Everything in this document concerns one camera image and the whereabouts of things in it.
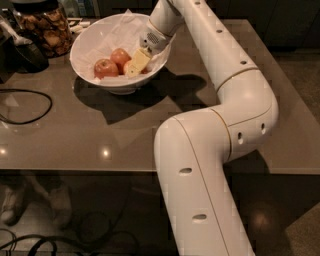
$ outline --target tabletop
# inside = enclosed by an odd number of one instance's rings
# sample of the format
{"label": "tabletop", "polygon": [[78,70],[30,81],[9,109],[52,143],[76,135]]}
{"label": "tabletop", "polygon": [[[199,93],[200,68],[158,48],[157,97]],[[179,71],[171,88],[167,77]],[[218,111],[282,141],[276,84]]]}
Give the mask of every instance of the tabletop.
{"label": "tabletop", "polygon": [[[320,173],[320,160],[313,154],[302,160],[292,145],[293,139],[307,139],[313,140],[308,150],[318,149],[320,136],[310,133],[319,133],[319,126],[310,111],[249,22],[223,22],[260,67],[279,101],[279,123],[258,149],[269,171]],[[178,30],[165,68],[130,95],[88,84],[73,71],[68,54],[49,64],[39,73],[16,73],[0,85],[40,91],[53,100],[50,112],[36,122],[1,123],[0,169],[154,171],[153,141],[159,125],[178,113],[219,104],[186,26]],[[12,118],[31,117],[47,105],[47,99],[37,95],[0,95],[1,113]],[[307,126],[298,125],[301,117]]]}

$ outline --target apple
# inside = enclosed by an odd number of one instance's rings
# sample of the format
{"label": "apple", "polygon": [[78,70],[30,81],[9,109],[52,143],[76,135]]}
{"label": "apple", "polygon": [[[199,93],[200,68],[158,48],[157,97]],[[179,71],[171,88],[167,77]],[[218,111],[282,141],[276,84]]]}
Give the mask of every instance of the apple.
{"label": "apple", "polygon": [[122,48],[117,48],[114,51],[112,51],[110,60],[112,60],[114,63],[116,63],[119,74],[124,75],[124,65],[131,60],[130,55]]}
{"label": "apple", "polygon": [[118,75],[118,67],[112,60],[100,59],[94,65],[94,77],[102,79],[105,76],[116,77]]}

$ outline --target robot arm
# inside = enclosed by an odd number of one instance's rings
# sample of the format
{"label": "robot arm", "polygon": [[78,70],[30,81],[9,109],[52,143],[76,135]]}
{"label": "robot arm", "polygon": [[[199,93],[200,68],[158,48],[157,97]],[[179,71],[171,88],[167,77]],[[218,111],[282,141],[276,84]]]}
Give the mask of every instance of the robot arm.
{"label": "robot arm", "polygon": [[185,22],[221,104],[158,129],[156,169],[180,255],[254,255],[223,163],[257,149],[278,118],[276,98],[242,47],[204,0],[159,0],[141,46],[160,52]]}

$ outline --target wall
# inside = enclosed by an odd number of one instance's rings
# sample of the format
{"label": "wall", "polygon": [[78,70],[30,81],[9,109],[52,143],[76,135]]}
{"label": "wall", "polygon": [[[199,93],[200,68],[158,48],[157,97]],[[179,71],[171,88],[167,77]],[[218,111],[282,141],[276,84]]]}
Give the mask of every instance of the wall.
{"label": "wall", "polygon": [[[101,17],[150,14],[157,0],[97,0]],[[320,0],[207,0],[221,19],[248,19],[268,47],[320,48]],[[10,6],[0,0],[0,7]]]}

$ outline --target wire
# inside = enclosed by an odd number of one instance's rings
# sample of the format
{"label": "wire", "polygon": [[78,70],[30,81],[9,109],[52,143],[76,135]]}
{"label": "wire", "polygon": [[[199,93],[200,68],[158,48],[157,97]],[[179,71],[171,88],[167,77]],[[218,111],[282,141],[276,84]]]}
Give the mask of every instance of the wire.
{"label": "wire", "polygon": [[53,105],[52,98],[48,94],[45,94],[43,92],[26,90],[26,89],[0,89],[0,93],[15,93],[15,92],[28,92],[28,93],[34,93],[34,94],[41,95],[49,100],[49,106],[46,109],[46,111],[43,114],[41,114],[40,116],[37,116],[37,117],[30,119],[30,120],[27,120],[27,121],[22,121],[22,122],[17,122],[17,121],[11,120],[9,118],[6,118],[5,116],[3,116],[0,113],[0,121],[2,121],[2,122],[8,123],[8,124],[15,124],[15,125],[29,124],[29,123],[35,122],[35,121],[39,120],[40,118],[44,117],[52,108],[52,105]]}
{"label": "wire", "polygon": [[[47,242],[49,242],[52,245],[51,255],[56,255],[56,253],[57,253],[57,244],[56,244],[56,242],[63,242],[63,243],[72,245],[73,247],[81,249],[84,252],[92,252],[93,250],[95,250],[97,248],[100,248],[102,245],[104,245],[107,242],[109,242],[112,237],[114,237],[116,235],[119,235],[119,234],[126,234],[126,235],[130,236],[132,238],[132,240],[134,241],[134,243],[135,243],[135,252],[132,255],[137,255],[138,252],[139,252],[140,244],[139,244],[138,239],[134,236],[134,234],[132,234],[132,233],[130,233],[128,231],[114,231],[115,227],[117,226],[117,224],[121,220],[121,218],[122,218],[122,216],[124,214],[124,211],[126,209],[126,206],[128,204],[129,197],[131,195],[131,188],[129,188],[128,190],[129,191],[127,193],[126,199],[124,201],[124,204],[123,204],[123,206],[121,208],[121,211],[118,214],[116,220],[114,221],[114,223],[112,223],[109,220],[109,228],[108,228],[108,230],[102,236],[100,236],[99,238],[97,238],[94,241],[91,241],[91,242],[84,241],[83,237],[81,235],[79,235],[79,233],[81,233],[80,229],[77,230],[78,231],[77,232],[77,238],[78,238],[78,240],[80,242],[78,242],[76,240],[72,240],[72,239],[66,238],[66,237],[62,237],[62,236],[42,236],[42,235],[36,235],[36,234],[21,236],[21,237],[17,238],[15,236],[15,234],[13,232],[11,232],[10,230],[3,229],[3,231],[9,232],[13,239],[12,239],[12,241],[0,246],[0,250],[6,248],[8,246],[11,246],[10,247],[10,251],[9,251],[9,253],[11,255],[11,251],[14,250],[17,242],[25,240],[25,239],[39,238],[39,240],[32,246],[32,248],[28,252],[28,256],[36,255],[37,251],[41,247],[41,245],[43,245],[43,244],[45,244]],[[78,226],[81,227],[83,225],[86,217],[90,216],[91,214],[96,214],[96,212],[95,213],[89,213],[88,215],[86,215],[85,218],[83,218],[83,220],[80,221],[81,225],[78,225]],[[80,253],[80,252],[75,252],[75,254],[78,255],[78,256],[83,256],[83,254]],[[92,252],[90,254],[90,256],[97,256],[99,254],[100,253],[98,253],[98,252]]]}

